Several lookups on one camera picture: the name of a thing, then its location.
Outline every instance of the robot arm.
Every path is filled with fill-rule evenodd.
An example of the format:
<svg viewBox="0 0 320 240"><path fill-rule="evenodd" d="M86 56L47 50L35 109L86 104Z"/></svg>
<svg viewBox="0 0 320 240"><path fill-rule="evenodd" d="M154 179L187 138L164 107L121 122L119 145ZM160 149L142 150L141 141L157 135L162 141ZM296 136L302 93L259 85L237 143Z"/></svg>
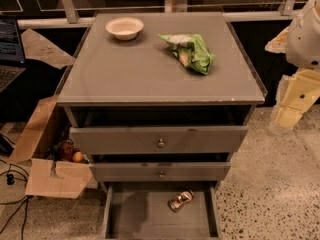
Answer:
<svg viewBox="0 0 320 240"><path fill-rule="evenodd" d="M291 22L286 59L298 68L320 69L320 0L309 0Z"/></svg>
<svg viewBox="0 0 320 240"><path fill-rule="evenodd" d="M292 77L283 77L270 129L285 133L320 97L320 0L309 0L290 26L269 42L266 50L286 53L298 67Z"/></svg>

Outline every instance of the small object in drawer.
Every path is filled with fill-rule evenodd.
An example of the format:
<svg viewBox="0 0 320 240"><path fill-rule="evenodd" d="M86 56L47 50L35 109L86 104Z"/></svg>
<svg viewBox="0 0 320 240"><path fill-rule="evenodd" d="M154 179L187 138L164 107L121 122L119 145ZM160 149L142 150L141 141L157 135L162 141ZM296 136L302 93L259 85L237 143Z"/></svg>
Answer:
<svg viewBox="0 0 320 240"><path fill-rule="evenodd" d="M185 204L191 202L192 199L193 192L191 190L186 190L169 200L168 205L172 211L178 212Z"/></svg>

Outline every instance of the drawer front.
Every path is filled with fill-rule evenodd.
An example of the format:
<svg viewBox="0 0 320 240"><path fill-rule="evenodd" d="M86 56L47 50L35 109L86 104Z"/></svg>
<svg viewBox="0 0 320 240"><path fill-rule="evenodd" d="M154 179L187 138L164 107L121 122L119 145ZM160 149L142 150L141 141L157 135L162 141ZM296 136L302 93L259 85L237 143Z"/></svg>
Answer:
<svg viewBox="0 0 320 240"><path fill-rule="evenodd" d="M100 163L90 166L99 182L222 181L230 163Z"/></svg>
<svg viewBox="0 0 320 240"><path fill-rule="evenodd" d="M87 154L233 153L246 126L71 128L70 134Z"/></svg>

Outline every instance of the drawer knob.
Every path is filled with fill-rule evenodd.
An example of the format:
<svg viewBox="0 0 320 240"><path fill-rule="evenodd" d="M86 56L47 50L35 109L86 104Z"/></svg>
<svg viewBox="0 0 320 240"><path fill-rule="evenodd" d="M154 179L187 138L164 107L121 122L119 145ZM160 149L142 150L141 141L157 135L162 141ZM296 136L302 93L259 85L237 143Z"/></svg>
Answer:
<svg viewBox="0 0 320 240"><path fill-rule="evenodd" d="M164 172L163 171L160 171L159 178L164 178Z"/></svg>
<svg viewBox="0 0 320 240"><path fill-rule="evenodd" d="M163 148L166 144L164 143L163 139L159 139L159 142L158 142L158 147L159 148Z"/></svg>

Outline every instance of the box flap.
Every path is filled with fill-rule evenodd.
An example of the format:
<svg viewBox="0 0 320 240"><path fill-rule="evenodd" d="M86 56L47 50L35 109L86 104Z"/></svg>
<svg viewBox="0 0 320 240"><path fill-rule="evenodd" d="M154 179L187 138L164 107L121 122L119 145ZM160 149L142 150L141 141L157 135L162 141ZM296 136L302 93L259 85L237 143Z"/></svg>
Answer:
<svg viewBox="0 0 320 240"><path fill-rule="evenodd" d="M43 61L57 69L72 65L75 58L32 29L21 35L27 59Z"/></svg>
<svg viewBox="0 0 320 240"><path fill-rule="evenodd" d="M57 98L58 95L54 95L39 101L8 158L8 164L29 160L41 152L45 153L46 150L40 150L41 147L45 149L50 147L52 144L50 141L53 141L54 137L52 133L56 132L55 128L59 125L57 121L63 117L64 113L59 112L58 109L61 111L62 108L56 106Z"/></svg>
<svg viewBox="0 0 320 240"><path fill-rule="evenodd" d="M54 162L31 159L32 167L26 187L26 195L78 198L92 181L93 175L88 164Z"/></svg>

